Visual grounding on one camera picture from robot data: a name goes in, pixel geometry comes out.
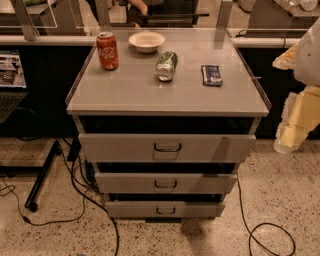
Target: small bowl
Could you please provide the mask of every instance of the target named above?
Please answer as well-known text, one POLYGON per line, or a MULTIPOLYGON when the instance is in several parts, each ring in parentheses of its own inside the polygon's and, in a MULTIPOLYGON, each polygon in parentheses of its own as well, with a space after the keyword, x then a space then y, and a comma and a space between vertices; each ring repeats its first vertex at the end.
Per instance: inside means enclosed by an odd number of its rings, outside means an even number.
POLYGON ((158 46, 162 45, 165 37, 156 32, 139 32, 129 38, 129 43, 137 47, 141 53, 155 52, 158 46))

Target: screen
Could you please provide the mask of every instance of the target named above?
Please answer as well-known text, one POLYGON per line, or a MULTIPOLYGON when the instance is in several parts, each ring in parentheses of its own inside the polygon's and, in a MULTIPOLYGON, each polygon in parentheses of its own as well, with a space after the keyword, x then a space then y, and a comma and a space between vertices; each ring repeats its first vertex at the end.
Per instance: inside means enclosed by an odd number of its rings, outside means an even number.
POLYGON ((0 49, 0 88, 26 88, 18 50, 0 49))

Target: red soda can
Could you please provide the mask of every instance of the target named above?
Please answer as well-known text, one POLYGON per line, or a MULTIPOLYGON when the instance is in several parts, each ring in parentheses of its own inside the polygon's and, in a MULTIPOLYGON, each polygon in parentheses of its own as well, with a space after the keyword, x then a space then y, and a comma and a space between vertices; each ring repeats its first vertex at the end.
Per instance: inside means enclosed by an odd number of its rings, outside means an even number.
POLYGON ((96 40, 101 67, 114 70, 119 66, 116 38, 112 32, 101 32, 96 40))

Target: black metal stand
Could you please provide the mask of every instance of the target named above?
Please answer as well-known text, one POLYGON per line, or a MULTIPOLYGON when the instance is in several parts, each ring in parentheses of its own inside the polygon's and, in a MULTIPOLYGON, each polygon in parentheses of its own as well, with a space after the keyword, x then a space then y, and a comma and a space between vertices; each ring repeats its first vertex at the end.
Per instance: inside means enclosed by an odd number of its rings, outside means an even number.
POLYGON ((59 143, 55 141, 47 155, 47 158, 42 166, 0 166, 0 173, 6 174, 8 177, 14 177, 18 174, 37 174, 37 179, 32 187, 32 190, 28 196, 28 199, 24 205, 25 208, 32 212, 38 210, 38 204, 35 202, 38 192, 41 188, 42 182, 50 168, 53 157, 59 155, 61 149, 59 143))

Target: soda can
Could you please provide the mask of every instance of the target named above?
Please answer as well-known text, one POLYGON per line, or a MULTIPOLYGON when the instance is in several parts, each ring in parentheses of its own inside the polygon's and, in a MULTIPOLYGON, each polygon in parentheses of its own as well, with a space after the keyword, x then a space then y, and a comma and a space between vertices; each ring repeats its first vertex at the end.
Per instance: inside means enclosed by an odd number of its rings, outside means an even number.
POLYGON ((158 59, 155 67, 155 77, 160 81, 171 81, 178 64, 175 52, 167 51, 158 59))
POLYGON ((112 32, 100 32, 96 40, 101 67, 114 70, 119 66, 117 41, 112 32))

